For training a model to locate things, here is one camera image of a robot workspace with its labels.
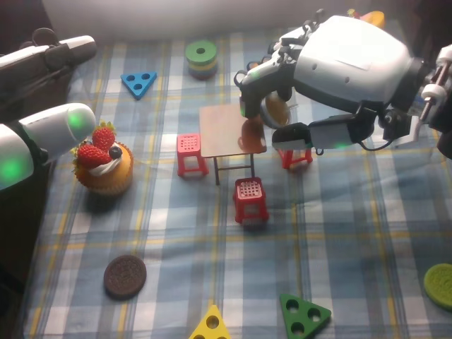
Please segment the blue and white checkered cloth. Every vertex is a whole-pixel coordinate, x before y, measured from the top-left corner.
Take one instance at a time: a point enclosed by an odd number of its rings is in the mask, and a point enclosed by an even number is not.
[[[452,315],[422,286],[428,268],[452,261],[452,163],[434,131],[411,149],[332,150],[291,171],[272,148],[256,155],[270,213],[263,230],[234,221],[234,181],[249,169],[221,172],[219,186],[210,160],[207,177],[177,176],[177,134],[198,131],[200,107],[237,100],[234,74],[282,33],[213,38],[219,69],[205,82],[188,75],[185,41],[103,47],[77,70],[70,101],[115,125],[136,160],[133,184],[117,200],[97,198],[76,181],[72,156],[59,159],[24,338],[187,339],[216,304],[233,339],[283,339],[282,293],[333,312],[317,338],[452,338]],[[135,101],[120,75],[141,71],[158,78]],[[293,121],[338,113],[301,95],[290,104]],[[137,297],[112,301],[105,268],[130,253],[144,260],[146,283]]]

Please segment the white frosting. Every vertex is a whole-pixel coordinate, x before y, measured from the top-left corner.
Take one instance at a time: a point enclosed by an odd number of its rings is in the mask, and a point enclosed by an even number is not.
[[[119,147],[119,145],[117,143],[114,143],[113,146]],[[104,175],[104,174],[109,173],[112,170],[114,170],[116,168],[116,166],[119,165],[121,160],[122,160],[122,154],[119,158],[114,159],[107,164],[99,165],[95,168],[90,169],[89,173],[95,177],[100,177],[101,175]]]

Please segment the yellow toy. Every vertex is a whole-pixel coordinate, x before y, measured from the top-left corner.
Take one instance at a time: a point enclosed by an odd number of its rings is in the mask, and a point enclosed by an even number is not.
[[[384,21],[384,13],[380,11],[373,11],[368,14],[364,14],[361,16],[356,10],[349,9],[347,14],[352,18],[360,19],[370,23],[378,28],[384,29],[385,21]]]
[[[231,339],[220,311],[212,305],[189,339]]]

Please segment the white backdrop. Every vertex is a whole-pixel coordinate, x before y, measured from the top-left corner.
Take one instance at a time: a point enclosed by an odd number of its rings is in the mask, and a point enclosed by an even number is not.
[[[91,35],[112,40],[158,40],[238,30],[294,27],[319,8],[366,13],[371,0],[43,0],[59,39]]]

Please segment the blue triangle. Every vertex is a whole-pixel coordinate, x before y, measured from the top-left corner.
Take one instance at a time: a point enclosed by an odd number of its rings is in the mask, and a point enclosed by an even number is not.
[[[157,78],[156,72],[143,72],[121,75],[122,83],[130,90],[133,97],[140,100]]]

